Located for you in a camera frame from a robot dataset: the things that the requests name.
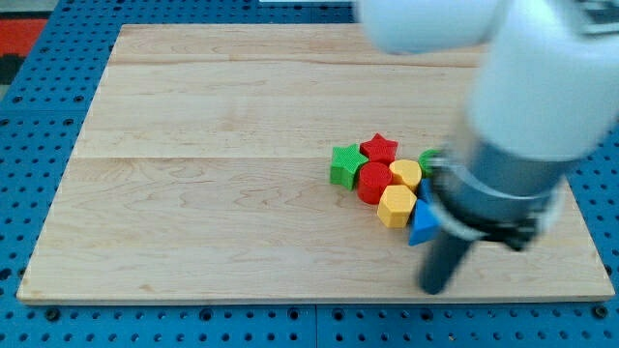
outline plastic block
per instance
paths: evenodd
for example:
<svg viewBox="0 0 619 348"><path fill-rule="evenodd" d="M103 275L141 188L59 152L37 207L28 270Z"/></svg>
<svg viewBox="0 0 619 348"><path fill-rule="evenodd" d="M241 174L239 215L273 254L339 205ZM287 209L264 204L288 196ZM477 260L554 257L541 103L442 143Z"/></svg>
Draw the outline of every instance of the plastic block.
<svg viewBox="0 0 619 348"><path fill-rule="evenodd" d="M378 204L378 217L389 228L405 227L417 197L406 185L385 188Z"/></svg>
<svg viewBox="0 0 619 348"><path fill-rule="evenodd" d="M378 204L383 191L391 184L393 175L386 164L369 162L359 171L357 195L368 204Z"/></svg>
<svg viewBox="0 0 619 348"><path fill-rule="evenodd" d="M435 149L429 149L423 151L419 155L419 165L422 168L422 174L424 178L430 178L432 176L432 168L429 165L429 161L431 158L436 156L440 151Z"/></svg>
<svg viewBox="0 0 619 348"><path fill-rule="evenodd" d="M359 168L368 162L368 158L359 153L357 144L348 147L334 147L331 160L331 184L354 189Z"/></svg>
<svg viewBox="0 0 619 348"><path fill-rule="evenodd" d="M432 204L432 183L429 179L422 179L417 186L417 198L428 204Z"/></svg>
<svg viewBox="0 0 619 348"><path fill-rule="evenodd" d="M410 225L408 244L415 246L427 242L433 239L439 230L440 225L429 209L429 205L421 199L418 200L413 214L413 223Z"/></svg>
<svg viewBox="0 0 619 348"><path fill-rule="evenodd" d="M387 165L396 160L398 142L385 139L379 133L370 141L361 143L361 153L368 157L369 161L378 161Z"/></svg>
<svg viewBox="0 0 619 348"><path fill-rule="evenodd" d="M422 168L414 160L399 159L389 164L389 169L394 174L395 185L406 185L413 192L422 180Z"/></svg>

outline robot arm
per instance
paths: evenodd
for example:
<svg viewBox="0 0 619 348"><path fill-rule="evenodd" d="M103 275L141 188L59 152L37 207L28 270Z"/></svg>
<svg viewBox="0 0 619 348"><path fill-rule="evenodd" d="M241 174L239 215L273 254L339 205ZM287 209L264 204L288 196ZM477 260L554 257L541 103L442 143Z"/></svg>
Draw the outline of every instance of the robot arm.
<svg viewBox="0 0 619 348"><path fill-rule="evenodd" d="M596 16L576 0L360 0L368 37L390 53L491 41L435 163L443 227L420 275L429 293L477 240L526 247L563 174L610 129L619 113L619 5L594 2Z"/></svg>

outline wooden board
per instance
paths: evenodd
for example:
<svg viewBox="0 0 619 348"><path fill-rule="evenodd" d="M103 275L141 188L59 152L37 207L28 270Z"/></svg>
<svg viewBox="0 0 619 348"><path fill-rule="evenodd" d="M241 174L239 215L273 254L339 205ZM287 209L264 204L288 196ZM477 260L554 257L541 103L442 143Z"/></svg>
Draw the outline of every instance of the wooden board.
<svg viewBox="0 0 619 348"><path fill-rule="evenodd" d="M481 243L441 295L427 245L328 184L376 131L451 130L481 48L374 51L356 25L127 25L18 291L30 305L498 303L614 294L569 195L528 252Z"/></svg>

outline yellow block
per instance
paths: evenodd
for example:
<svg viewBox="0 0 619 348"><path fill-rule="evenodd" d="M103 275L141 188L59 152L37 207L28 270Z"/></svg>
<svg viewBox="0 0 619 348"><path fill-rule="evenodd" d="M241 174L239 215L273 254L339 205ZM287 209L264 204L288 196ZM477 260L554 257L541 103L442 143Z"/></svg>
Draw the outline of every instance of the yellow block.
<svg viewBox="0 0 619 348"><path fill-rule="evenodd" d="M389 228L405 227L417 202L417 196L406 185L385 188L378 203L378 217Z"/></svg>
<svg viewBox="0 0 619 348"><path fill-rule="evenodd" d="M395 160L389 165L389 169L394 174L395 185L407 185L413 192L422 181L422 167L414 160Z"/></svg>

